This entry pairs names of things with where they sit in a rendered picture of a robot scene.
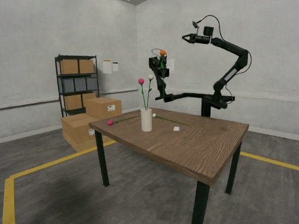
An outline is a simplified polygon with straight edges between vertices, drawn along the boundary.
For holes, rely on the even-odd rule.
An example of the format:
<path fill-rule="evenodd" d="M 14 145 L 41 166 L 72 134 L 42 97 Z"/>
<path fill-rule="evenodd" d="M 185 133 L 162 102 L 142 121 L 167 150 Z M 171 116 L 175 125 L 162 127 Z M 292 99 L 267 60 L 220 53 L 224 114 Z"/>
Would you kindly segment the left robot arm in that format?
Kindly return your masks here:
<path fill-rule="evenodd" d="M 220 101 L 221 98 L 221 90 L 223 89 L 223 86 L 241 69 L 243 69 L 245 66 L 247 66 L 248 63 L 248 50 L 241 49 L 233 44 L 230 44 L 222 39 L 219 39 L 218 37 L 212 38 L 214 28 L 204 26 L 202 37 L 202 44 L 213 44 L 214 46 L 220 47 L 224 50 L 227 50 L 231 53 L 234 53 L 235 55 L 239 56 L 233 67 L 213 86 L 214 88 L 214 94 L 213 97 L 204 96 L 203 98 L 210 100 L 212 102 L 215 102 L 217 104 L 223 105 L 224 107 L 227 106 L 227 103 L 224 103 Z M 208 37 L 206 37 L 208 36 Z"/>

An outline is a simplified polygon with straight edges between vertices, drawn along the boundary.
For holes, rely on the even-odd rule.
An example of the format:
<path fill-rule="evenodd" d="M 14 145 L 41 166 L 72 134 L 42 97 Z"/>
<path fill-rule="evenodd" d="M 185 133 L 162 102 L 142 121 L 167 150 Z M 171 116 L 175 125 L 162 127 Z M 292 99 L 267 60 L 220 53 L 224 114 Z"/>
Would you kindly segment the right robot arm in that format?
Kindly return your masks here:
<path fill-rule="evenodd" d="M 157 84 L 158 84 L 157 89 L 160 92 L 160 97 L 163 97 L 163 80 L 161 76 L 157 75 L 157 69 L 162 67 L 160 62 L 162 62 L 163 64 L 167 64 L 167 59 L 165 58 L 166 58 L 165 56 L 163 58 L 162 56 L 160 56 L 160 60 L 157 60 L 158 59 L 157 56 L 154 58 L 151 57 L 149 58 L 149 68 L 153 71 L 155 78 L 157 80 Z M 164 96 L 171 95 L 171 94 L 166 94 L 165 88 L 166 88 L 166 83 L 164 83 Z M 160 97 L 156 97 L 156 98 L 160 98 Z"/>

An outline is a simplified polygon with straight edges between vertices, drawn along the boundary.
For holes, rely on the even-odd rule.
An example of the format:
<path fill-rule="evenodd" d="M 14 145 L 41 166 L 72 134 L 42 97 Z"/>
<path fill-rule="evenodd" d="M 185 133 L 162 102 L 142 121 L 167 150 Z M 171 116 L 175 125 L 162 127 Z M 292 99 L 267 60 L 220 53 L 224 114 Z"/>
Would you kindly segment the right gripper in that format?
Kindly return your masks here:
<path fill-rule="evenodd" d="M 170 69 L 166 68 L 166 64 L 163 64 L 163 66 L 164 66 L 164 76 L 165 76 L 165 78 L 169 77 Z M 160 69 L 157 69 L 157 75 L 161 76 L 161 78 L 163 78 L 163 67 L 161 67 Z"/>

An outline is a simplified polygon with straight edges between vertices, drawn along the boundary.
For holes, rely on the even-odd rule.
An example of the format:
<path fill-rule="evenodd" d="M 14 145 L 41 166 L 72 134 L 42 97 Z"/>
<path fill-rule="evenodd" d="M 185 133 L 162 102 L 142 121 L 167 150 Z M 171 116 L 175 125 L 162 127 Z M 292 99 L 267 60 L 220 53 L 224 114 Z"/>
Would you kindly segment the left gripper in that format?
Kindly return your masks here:
<path fill-rule="evenodd" d="M 196 25 L 198 26 L 198 24 L 196 23 Z M 197 33 L 193 34 L 187 34 L 185 36 L 182 36 L 182 39 L 187 41 L 188 43 L 191 43 L 191 44 L 194 44 L 194 43 L 202 43 L 202 37 L 203 36 L 197 36 L 198 35 L 198 29 L 199 29 L 199 26 L 197 28 Z M 189 40 L 186 39 L 185 37 L 190 37 Z"/>

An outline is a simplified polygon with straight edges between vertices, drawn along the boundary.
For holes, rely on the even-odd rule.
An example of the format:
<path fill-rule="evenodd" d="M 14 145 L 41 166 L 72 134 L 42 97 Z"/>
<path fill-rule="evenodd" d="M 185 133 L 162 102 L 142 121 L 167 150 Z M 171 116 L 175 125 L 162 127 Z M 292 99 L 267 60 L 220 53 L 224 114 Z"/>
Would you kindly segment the white cylindrical vase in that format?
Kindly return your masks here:
<path fill-rule="evenodd" d="M 141 129 L 144 132 L 152 130 L 152 109 L 141 109 Z"/>

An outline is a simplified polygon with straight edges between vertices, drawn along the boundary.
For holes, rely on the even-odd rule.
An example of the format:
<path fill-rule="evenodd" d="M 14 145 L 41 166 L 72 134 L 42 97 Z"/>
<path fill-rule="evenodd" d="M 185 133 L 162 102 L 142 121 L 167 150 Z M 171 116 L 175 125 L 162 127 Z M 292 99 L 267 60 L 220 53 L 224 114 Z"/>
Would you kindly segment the white flower with green stem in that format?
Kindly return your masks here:
<path fill-rule="evenodd" d="M 150 74 L 150 75 L 148 75 L 148 79 L 149 79 L 149 92 L 148 93 L 150 93 L 150 91 L 152 90 L 152 88 L 150 89 L 150 83 L 151 83 L 151 80 L 153 79 L 154 77 L 153 77 L 153 75 L 152 74 Z"/>

